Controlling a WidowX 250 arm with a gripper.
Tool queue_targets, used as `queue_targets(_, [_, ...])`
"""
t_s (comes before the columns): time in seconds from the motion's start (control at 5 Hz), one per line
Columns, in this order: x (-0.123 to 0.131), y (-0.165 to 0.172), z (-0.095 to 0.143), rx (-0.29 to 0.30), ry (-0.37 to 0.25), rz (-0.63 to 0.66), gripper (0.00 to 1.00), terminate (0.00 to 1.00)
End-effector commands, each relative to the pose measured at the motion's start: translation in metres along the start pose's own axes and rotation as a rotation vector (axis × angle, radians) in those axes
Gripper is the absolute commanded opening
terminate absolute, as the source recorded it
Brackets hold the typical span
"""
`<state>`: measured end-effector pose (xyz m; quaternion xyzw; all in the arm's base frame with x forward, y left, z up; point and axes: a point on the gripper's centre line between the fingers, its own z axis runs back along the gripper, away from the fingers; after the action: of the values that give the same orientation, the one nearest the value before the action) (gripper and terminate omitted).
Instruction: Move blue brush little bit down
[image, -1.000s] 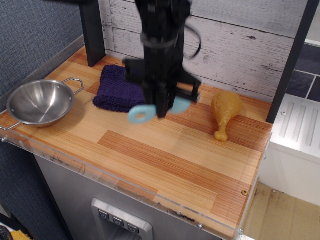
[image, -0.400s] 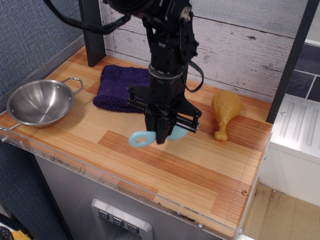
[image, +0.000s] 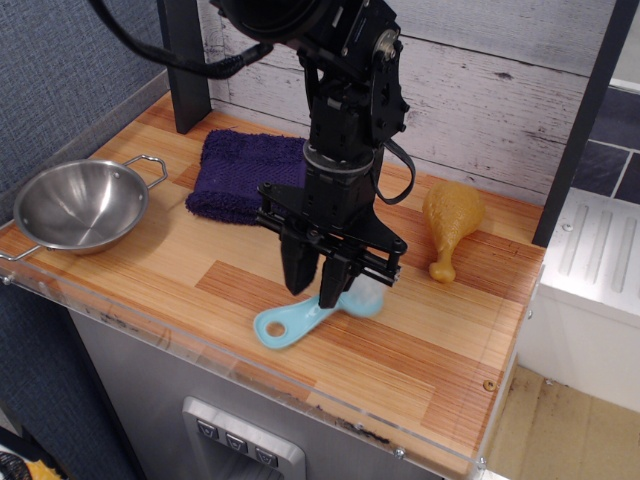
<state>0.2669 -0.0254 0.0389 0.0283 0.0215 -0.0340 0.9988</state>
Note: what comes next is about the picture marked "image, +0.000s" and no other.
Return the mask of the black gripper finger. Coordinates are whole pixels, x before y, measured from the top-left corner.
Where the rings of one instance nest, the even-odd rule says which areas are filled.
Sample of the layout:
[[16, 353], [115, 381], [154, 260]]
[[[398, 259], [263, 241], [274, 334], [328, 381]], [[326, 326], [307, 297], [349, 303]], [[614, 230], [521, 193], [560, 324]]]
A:
[[302, 293], [314, 280], [318, 251], [306, 239], [285, 231], [281, 235], [285, 285], [292, 295]]
[[328, 256], [322, 269], [319, 306], [334, 308], [341, 294], [350, 288], [353, 279], [361, 273], [362, 266], [355, 259], [340, 252]]

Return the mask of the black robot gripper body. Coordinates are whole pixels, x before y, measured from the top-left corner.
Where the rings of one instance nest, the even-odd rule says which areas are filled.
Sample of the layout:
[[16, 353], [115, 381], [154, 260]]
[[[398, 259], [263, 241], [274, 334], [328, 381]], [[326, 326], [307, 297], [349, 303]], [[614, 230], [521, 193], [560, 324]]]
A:
[[261, 184], [258, 223], [276, 232], [280, 241], [285, 231], [306, 239], [318, 251], [318, 258], [340, 252], [362, 266], [360, 275], [393, 285], [407, 244], [376, 216], [374, 202], [397, 204], [408, 192], [394, 198], [380, 192], [386, 152], [408, 160], [396, 144], [379, 147], [357, 162], [337, 162], [306, 144], [304, 185]]

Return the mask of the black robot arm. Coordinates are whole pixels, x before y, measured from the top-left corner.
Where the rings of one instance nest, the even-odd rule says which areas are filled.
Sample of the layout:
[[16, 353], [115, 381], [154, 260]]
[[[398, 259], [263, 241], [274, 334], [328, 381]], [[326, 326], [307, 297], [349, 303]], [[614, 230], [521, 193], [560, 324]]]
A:
[[319, 279], [319, 305], [329, 309], [359, 275], [392, 285], [407, 246], [374, 204], [384, 155], [406, 158], [394, 141], [409, 109], [395, 12], [382, 1], [221, 1], [218, 9], [259, 49], [293, 49], [305, 74], [304, 184], [258, 189], [257, 220], [279, 235], [288, 290]]

